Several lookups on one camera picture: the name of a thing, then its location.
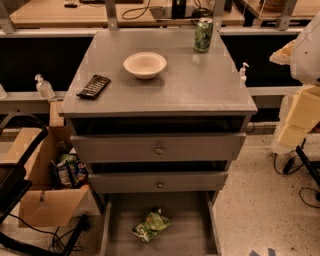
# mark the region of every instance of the gray cabinet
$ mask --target gray cabinet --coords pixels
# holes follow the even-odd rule
[[[257,109],[220,36],[205,54],[193,50],[193,36],[193,29],[98,32],[64,98],[60,115],[73,146],[106,198],[101,255],[220,253],[212,205]],[[123,68],[141,51],[167,60],[152,80]],[[95,101],[78,98],[94,74],[112,82]],[[173,224],[145,245],[131,228],[152,207]]]

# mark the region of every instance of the bag of chips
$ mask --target bag of chips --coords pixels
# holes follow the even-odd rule
[[[161,215],[161,210],[150,212],[144,221],[132,228],[132,232],[140,237],[142,242],[149,243],[155,236],[171,225],[167,217]]]

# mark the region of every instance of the soda can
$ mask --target soda can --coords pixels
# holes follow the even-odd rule
[[[201,18],[194,35],[194,49],[198,52],[207,52],[210,47],[213,31],[212,18]]]

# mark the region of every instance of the speckled floor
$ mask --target speckled floor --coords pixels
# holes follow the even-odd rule
[[[222,255],[224,256],[304,256],[320,255],[320,209],[303,203],[301,188],[318,189],[305,167],[291,175],[280,175],[274,169],[270,151],[272,134],[252,133],[229,171],[224,189],[219,193],[214,212]],[[320,160],[320,134],[310,134],[305,153],[310,160]],[[278,158],[281,171],[287,158]],[[320,207],[312,191],[302,197]],[[61,234],[69,230],[63,227]],[[72,255],[99,255],[103,217],[89,217],[90,229],[77,242],[82,251]],[[11,237],[48,248],[50,235],[17,227],[8,217],[0,230]],[[15,255],[0,249],[0,255]]]

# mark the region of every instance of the hand sanitizer bottle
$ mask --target hand sanitizer bottle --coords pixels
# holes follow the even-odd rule
[[[48,81],[44,80],[40,74],[36,75],[35,80],[38,81],[36,87],[42,98],[51,99],[55,96],[51,84]]]
[[[245,62],[242,63],[242,68],[240,68],[239,74],[241,79],[241,86],[246,85],[247,76],[246,76],[246,68],[248,68],[249,65]]]

